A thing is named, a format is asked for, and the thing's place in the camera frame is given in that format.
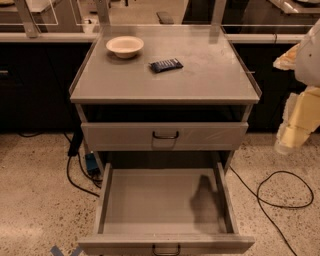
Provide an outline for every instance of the bowl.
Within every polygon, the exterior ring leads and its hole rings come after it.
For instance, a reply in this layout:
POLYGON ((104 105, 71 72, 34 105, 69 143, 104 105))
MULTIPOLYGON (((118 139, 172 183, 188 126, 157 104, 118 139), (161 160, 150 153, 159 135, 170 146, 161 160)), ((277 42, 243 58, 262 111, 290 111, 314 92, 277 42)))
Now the bowl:
POLYGON ((121 59, 132 58, 143 48, 143 41, 134 36, 119 36, 109 40, 106 47, 121 59))

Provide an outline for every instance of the power cord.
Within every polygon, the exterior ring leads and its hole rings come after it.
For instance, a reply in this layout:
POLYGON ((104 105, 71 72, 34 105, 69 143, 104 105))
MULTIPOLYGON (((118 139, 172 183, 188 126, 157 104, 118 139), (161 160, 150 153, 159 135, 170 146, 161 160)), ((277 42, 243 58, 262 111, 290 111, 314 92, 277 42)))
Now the power cord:
MULTIPOLYGON (((68 135, 67 135, 66 133, 63 133, 63 135, 66 137, 66 139, 69 141, 69 143, 72 142, 72 140, 68 137, 68 135)), ((102 180, 100 180, 100 179, 95 179, 93 176, 90 177, 88 174, 86 174, 86 172, 85 172, 85 170, 84 170, 84 168, 83 168, 83 166, 82 166, 82 163, 81 163, 80 153, 78 152, 76 155, 78 156, 78 162, 79 162, 80 169, 81 169, 83 175, 84 175, 87 179, 91 180, 92 183, 93 183, 97 188, 101 188, 100 183, 102 182, 102 180)), ((90 191, 90 190, 87 190, 87 189, 85 189, 85 188, 82 188, 82 187, 80 187, 79 185, 75 184, 75 183, 72 181, 72 179, 71 179, 71 177, 70 177, 70 162, 71 162, 71 158, 72 158, 72 157, 73 157, 73 156, 69 156, 68 162, 67 162, 67 178, 68 178, 69 182, 71 183, 71 185, 73 185, 73 186, 76 187, 77 189, 80 189, 81 191, 84 191, 84 192, 89 193, 89 194, 91 194, 91 195, 93 195, 93 196, 99 197, 98 194, 96 194, 96 193, 94 193, 94 192, 92 192, 92 191, 90 191)))
POLYGON ((96 193, 94 193, 94 192, 92 192, 92 191, 90 191, 90 190, 87 190, 87 189, 84 189, 84 188, 80 187, 79 185, 75 184, 75 183, 71 180, 71 177, 70 177, 70 161, 71 161, 71 158, 72 158, 72 156, 69 156, 69 158, 68 158, 68 163, 67 163, 67 177, 68 177, 69 182, 70 182, 74 187, 76 187, 77 189, 80 189, 81 191, 84 191, 84 192, 86 192, 86 193, 89 193, 89 194, 91 194, 91 195, 93 195, 93 196, 99 197, 98 194, 96 194, 96 193))
POLYGON ((284 236, 283 232, 281 231, 281 229, 277 226, 277 224, 271 219, 271 217, 267 214, 267 212, 265 211, 265 209, 263 208, 261 202, 265 203, 265 204, 268 204, 270 206, 273 206, 273 207, 277 207, 277 208, 282 208, 282 209, 302 209, 302 208, 306 208, 308 206, 310 206, 312 203, 313 203, 313 200, 314 200, 314 193, 312 191, 312 189, 310 188, 310 186, 301 178, 299 177, 298 175, 292 173, 292 172, 288 172, 288 171, 276 171, 274 173, 272 173, 271 175, 269 175, 269 177, 267 177, 265 180, 263 180, 258 188, 257 188, 257 193, 254 193, 250 188, 249 186, 242 180, 242 178, 240 177, 240 175, 230 166, 230 169, 232 170, 232 172, 239 178, 239 180, 241 181, 241 183, 251 192, 251 194, 253 194, 256 198, 257 198, 257 201, 258 201, 258 204, 262 210, 262 212, 266 215, 266 217, 269 219, 269 221, 273 224, 273 226, 278 230, 278 232, 280 233, 280 235, 282 236, 284 242, 286 243, 286 245, 288 246, 288 248, 290 249, 290 251, 295 255, 297 256, 296 252, 293 250, 293 248, 291 247, 291 245, 289 244, 288 240, 286 239, 286 237, 284 236), (292 175, 296 178, 298 178, 300 181, 302 181, 306 187, 308 188, 309 192, 310 192, 310 195, 311 195, 311 199, 308 203, 306 204, 303 204, 303 205, 298 205, 298 206, 289 206, 289 205, 278 205, 278 204, 273 204, 273 203, 269 203, 268 201, 266 200, 263 200, 261 197, 260 197, 260 189, 261 187, 274 175, 276 174, 280 174, 280 173, 283 173, 283 174, 288 174, 288 175, 292 175))

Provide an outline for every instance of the gray surface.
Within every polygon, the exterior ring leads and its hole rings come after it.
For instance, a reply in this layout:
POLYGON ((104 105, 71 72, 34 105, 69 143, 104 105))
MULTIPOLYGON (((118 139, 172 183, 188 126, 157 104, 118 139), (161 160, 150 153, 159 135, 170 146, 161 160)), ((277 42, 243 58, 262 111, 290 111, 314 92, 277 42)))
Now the gray surface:
POLYGON ((71 96, 74 103, 256 103, 258 96, 222 32, 210 26, 112 26, 100 38, 71 96), (106 42, 132 35, 143 50, 123 60, 106 42), (154 74, 149 63, 177 58, 183 69, 154 74))
POLYGON ((108 234, 227 232, 210 168, 116 169, 109 204, 108 234))

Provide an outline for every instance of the speckled floor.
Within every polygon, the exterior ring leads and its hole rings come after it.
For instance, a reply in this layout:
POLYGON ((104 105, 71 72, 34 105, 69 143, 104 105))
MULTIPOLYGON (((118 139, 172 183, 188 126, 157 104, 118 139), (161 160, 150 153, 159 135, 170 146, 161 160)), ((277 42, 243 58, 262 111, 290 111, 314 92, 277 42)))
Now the speckled floor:
MULTIPOLYGON (((293 172, 311 186, 315 200, 308 208, 264 208, 297 255, 320 255, 320 135, 312 135, 299 152, 288 157, 273 151, 274 140, 272 134, 248 134, 231 165, 254 191, 278 170, 293 172)), ((68 149, 69 143, 62 134, 33 138, 0 135, 1 256, 52 255, 53 246, 64 255, 71 255, 77 248, 77 239, 91 234, 97 200, 68 182, 68 149)), ((76 183, 98 192, 81 173, 76 158, 70 167, 76 183)), ((293 255, 263 215, 256 198, 231 171, 227 173, 227 183, 240 234, 256 239, 243 255, 293 255)), ((261 195, 275 203, 295 204, 309 199, 301 182, 282 174, 270 179, 261 195)))

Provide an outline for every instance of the cabinet top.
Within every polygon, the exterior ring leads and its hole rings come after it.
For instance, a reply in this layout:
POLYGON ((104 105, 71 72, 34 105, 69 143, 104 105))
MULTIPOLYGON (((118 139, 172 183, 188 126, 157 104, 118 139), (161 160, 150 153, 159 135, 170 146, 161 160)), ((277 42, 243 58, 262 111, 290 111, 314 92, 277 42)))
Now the cabinet top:
POLYGON ((104 28, 71 94, 80 104, 247 104, 257 103, 246 74, 220 28, 151 25, 104 28), (118 36, 136 36, 144 48, 132 59, 106 49, 118 36), (182 69, 154 73, 149 63, 177 58, 182 69))

